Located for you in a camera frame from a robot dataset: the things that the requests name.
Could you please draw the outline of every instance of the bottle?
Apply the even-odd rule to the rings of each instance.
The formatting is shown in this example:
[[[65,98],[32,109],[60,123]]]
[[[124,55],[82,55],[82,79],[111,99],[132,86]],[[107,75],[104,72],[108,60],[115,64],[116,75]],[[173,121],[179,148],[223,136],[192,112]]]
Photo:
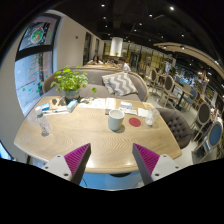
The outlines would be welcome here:
[[[43,114],[41,107],[36,107],[35,112],[37,114],[37,121],[40,124],[42,133],[49,134],[51,131],[51,126],[50,126],[46,116]]]

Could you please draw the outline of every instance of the gray sofa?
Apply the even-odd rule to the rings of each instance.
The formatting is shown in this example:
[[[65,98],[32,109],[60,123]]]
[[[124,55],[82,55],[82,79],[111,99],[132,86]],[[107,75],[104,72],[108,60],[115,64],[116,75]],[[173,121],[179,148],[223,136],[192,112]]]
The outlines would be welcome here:
[[[134,72],[128,72],[131,81],[135,85],[136,89],[138,90],[138,94],[129,94],[126,96],[115,96],[114,94],[109,94],[107,88],[105,87],[103,83],[102,76],[104,75],[111,75],[115,74],[118,72],[122,72],[123,70],[120,69],[113,69],[113,68],[108,68],[108,67],[97,67],[97,66],[83,66],[82,68],[75,68],[71,67],[72,70],[79,71],[80,73],[82,72],[87,72],[87,77],[89,80],[89,84],[86,86],[86,88],[81,88],[80,89],[80,96],[81,97],[98,97],[98,98],[117,98],[117,99],[124,99],[124,100],[135,100],[135,101],[142,101],[145,102],[148,99],[149,96],[149,91],[148,88],[143,81],[143,79],[136,73]],[[59,93],[56,88],[57,86],[50,87],[51,82],[55,81],[56,73],[53,73],[50,77],[48,77],[43,85],[43,91],[44,91],[44,96],[64,96],[65,93]],[[96,93],[91,92],[91,89],[95,87],[97,89]]]

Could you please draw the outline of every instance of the plant pot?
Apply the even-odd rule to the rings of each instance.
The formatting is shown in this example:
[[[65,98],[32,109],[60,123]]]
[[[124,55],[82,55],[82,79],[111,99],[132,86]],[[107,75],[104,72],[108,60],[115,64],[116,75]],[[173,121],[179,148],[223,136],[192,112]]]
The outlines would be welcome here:
[[[66,102],[69,103],[73,99],[78,100],[79,99],[79,89],[78,90],[64,90],[65,91],[65,99]]]

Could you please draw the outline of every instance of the mug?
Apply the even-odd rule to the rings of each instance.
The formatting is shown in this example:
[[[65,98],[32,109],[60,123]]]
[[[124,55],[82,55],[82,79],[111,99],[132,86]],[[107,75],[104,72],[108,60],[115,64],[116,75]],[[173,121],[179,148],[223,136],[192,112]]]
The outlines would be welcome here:
[[[112,131],[117,131],[121,128],[125,113],[121,110],[111,110],[109,112],[108,127]]]

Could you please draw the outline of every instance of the red coaster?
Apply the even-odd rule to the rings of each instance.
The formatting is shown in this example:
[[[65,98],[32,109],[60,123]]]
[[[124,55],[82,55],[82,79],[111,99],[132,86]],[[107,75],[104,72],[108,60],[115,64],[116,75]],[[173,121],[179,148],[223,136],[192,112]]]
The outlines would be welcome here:
[[[141,125],[141,121],[137,118],[130,118],[129,123],[134,127],[139,127]]]

